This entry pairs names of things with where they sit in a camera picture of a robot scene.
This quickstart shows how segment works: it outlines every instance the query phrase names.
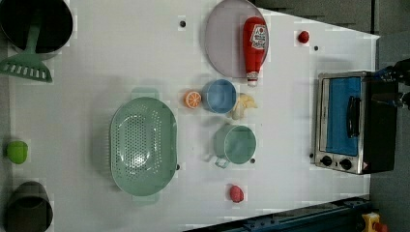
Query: toaster oven handle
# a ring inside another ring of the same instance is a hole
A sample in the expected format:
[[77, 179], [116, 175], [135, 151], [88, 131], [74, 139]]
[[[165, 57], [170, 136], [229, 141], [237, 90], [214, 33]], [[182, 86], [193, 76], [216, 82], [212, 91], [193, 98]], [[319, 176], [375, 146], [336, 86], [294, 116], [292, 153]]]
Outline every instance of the toaster oven handle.
[[346, 127], [349, 138], [359, 136], [360, 98], [350, 96], [347, 104]]

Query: blue cup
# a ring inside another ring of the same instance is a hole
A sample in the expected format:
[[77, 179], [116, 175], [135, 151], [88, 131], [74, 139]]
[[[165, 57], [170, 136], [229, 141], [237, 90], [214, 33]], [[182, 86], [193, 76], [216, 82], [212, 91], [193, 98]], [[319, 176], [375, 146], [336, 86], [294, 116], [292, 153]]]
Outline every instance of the blue cup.
[[227, 113], [236, 103], [236, 90], [230, 81], [219, 79], [205, 85], [202, 90], [204, 107], [214, 113]]

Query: red ketchup bottle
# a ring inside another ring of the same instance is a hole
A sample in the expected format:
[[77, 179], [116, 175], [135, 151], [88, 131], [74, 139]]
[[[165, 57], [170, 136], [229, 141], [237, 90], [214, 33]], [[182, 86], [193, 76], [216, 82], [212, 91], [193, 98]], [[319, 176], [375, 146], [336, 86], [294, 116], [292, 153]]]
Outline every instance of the red ketchup bottle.
[[243, 39], [248, 86], [254, 87], [265, 55], [265, 44], [268, 42], [265, 20], [256, 16], [248, 18], [244, 25]]

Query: orange slice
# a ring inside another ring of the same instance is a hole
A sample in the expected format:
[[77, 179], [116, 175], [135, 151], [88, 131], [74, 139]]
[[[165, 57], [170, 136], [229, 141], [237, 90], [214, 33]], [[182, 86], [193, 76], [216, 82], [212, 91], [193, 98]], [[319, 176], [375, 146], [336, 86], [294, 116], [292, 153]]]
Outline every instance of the orange slice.
[[198, 92], [187, 91], [184, 95], [184, 104], [188, 108], [197, 108], [201, 102], [201, 95]]

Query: pot handle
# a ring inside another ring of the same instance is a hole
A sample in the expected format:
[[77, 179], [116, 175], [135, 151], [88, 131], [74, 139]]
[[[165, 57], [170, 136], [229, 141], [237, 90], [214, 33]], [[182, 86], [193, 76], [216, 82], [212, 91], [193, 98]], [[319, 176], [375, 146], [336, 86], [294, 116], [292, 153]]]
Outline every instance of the pot handle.
[[228, 164], [229, 164], [229, 161], [226, 160], [226, 159], [222, 159], [222, 158], [218, 158], [217, 161], [215, 161], [215, 165], [218, 166], [218, 167], [220, 167], [220, 168], [226, 168], [226, 167], [228, 166]]
[[350, 96], [347, 104], [346, 130], [347, 137], [359, 136], [360, 99]]
[[132, 90], [131, 92], [131, 98], [137, 99], [137, 98], [154, 98], [156, 100], [160, 99], [160, 93], [156, 88], [153, 87], [136, 87]]

